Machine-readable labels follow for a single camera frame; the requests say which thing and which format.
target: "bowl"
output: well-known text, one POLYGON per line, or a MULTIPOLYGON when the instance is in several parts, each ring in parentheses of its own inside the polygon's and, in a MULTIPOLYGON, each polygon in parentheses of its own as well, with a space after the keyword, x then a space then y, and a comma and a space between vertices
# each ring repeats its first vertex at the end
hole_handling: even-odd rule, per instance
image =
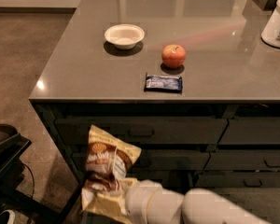
POLYGON ((118 49, 132 49, 144 35, 140 27, 131 24, 112 26, 105 31, 105 39, 118 49))

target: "robotic hand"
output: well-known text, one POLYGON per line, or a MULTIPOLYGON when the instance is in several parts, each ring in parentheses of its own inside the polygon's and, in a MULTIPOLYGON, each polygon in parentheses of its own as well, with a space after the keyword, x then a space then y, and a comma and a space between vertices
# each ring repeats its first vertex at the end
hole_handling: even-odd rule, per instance
POLYGON ((126 194, 133 224, 270 224, 206 189, 181 195, 146 180, 126 194))

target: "floor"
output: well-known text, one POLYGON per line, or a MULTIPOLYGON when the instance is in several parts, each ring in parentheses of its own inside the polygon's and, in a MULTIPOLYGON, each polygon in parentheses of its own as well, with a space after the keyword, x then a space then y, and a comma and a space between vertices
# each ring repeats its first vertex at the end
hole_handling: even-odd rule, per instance
MULTIPOLYGON (((28 168, 18 189, 60 211, 76 180, 28 101, 71 14, 0 13, 0 123, 15 126, 32 145, 21 156, 28 168)), ((280 224, 280 189, 214 189, 255 215, 280 224)), ((86 223, 80 200, 64 223, 86 223)), ((16 223, 37 223, 17 211, 16 223)))

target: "apple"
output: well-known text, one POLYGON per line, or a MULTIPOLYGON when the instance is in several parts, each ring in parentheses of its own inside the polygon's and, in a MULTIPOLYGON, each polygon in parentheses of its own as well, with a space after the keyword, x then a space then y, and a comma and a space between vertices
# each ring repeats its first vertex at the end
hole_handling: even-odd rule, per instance
POLYGON ((171 44, 161 52, 162 62, 171 69, 177 69, 186 60, 186 51, 182 46, 171 44))

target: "tabletop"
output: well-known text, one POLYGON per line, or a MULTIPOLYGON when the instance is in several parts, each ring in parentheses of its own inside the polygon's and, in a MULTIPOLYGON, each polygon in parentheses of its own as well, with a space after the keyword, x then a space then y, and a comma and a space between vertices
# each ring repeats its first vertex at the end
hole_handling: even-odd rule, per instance
POLYGON ((280 49, 260 34, 272 12, 251 0, 81 0, 31 102, 280 102, 280 49), (140 26, 131 50, 105 41, 112 25, 140 26), (178 44, 184 65, 161 51, 178 44), (144 91, 146 74, 183 78, 181 93, 144 91))

